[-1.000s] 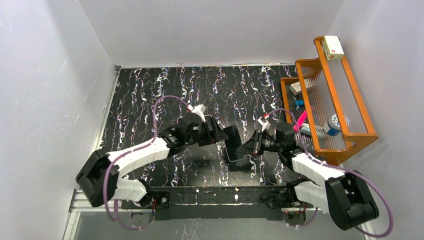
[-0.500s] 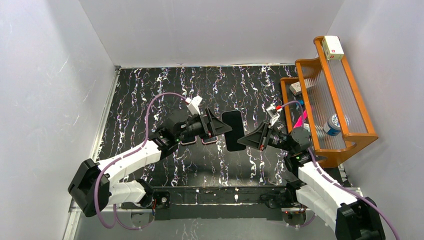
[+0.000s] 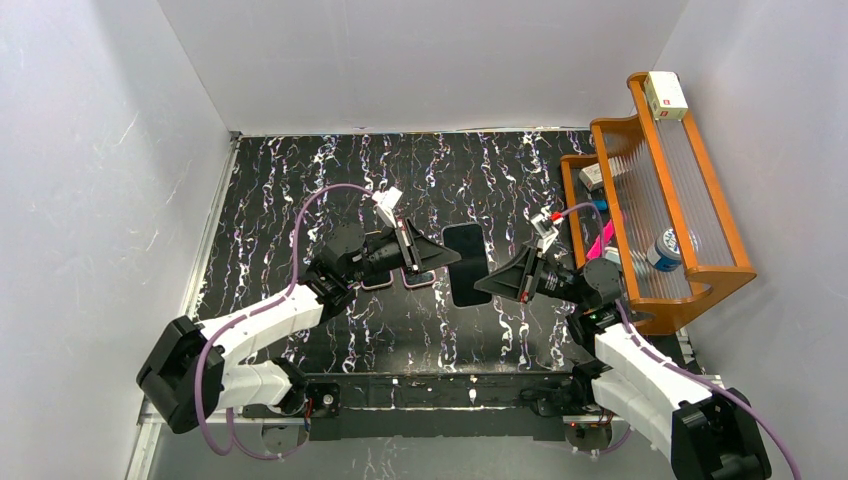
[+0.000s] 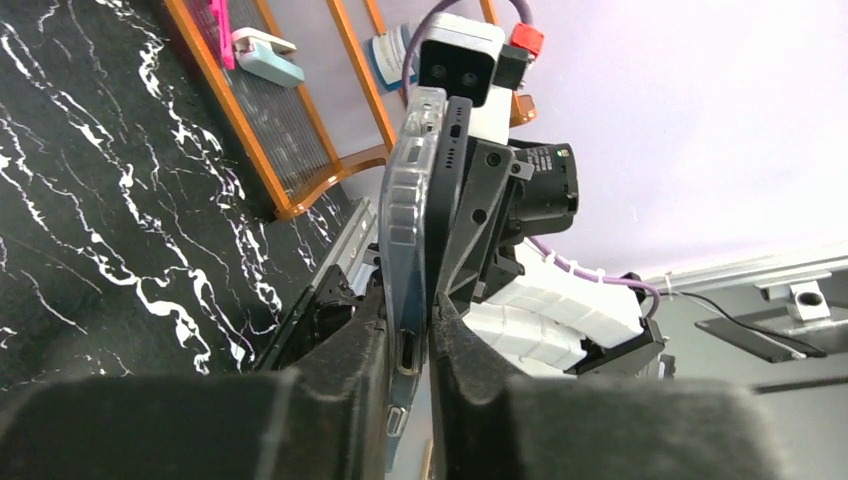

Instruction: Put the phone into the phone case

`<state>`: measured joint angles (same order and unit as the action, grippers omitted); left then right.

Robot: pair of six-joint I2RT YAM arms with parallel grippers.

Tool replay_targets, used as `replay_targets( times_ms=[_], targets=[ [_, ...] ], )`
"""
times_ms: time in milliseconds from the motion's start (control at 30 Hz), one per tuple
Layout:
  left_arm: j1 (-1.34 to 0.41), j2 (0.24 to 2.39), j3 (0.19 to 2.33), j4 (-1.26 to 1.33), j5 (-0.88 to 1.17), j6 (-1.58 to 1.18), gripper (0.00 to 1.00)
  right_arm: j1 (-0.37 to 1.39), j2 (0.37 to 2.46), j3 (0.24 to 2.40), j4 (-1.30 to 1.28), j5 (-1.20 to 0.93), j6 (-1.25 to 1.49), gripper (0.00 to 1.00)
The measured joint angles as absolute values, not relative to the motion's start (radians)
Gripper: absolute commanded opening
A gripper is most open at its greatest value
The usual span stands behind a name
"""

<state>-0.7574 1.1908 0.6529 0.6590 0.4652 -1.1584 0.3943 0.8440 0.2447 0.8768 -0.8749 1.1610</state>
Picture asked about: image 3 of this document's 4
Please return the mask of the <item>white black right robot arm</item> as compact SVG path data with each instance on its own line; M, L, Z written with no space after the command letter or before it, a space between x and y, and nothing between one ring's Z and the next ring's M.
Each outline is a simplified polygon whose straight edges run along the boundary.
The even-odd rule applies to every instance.
M620 303L616 263L595 258L571 270L526 245L474 287L520 303L542 295L573 304L568 333L593 358L544 396L617 414L665 456L678 479L771 477L747 399L679 369L639 334Z

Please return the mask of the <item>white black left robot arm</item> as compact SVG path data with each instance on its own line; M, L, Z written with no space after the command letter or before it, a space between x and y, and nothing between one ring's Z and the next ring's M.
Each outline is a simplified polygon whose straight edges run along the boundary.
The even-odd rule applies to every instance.
M373 237L358 224L344 224L326 237L291 293L204 324L187 316L171 321L136 382L176 434L228 408L265 405L297 414L309 402L306 375L288 360L249 364L249 356L344 313L365 278L402 268L431 271L460 258L409 220Z

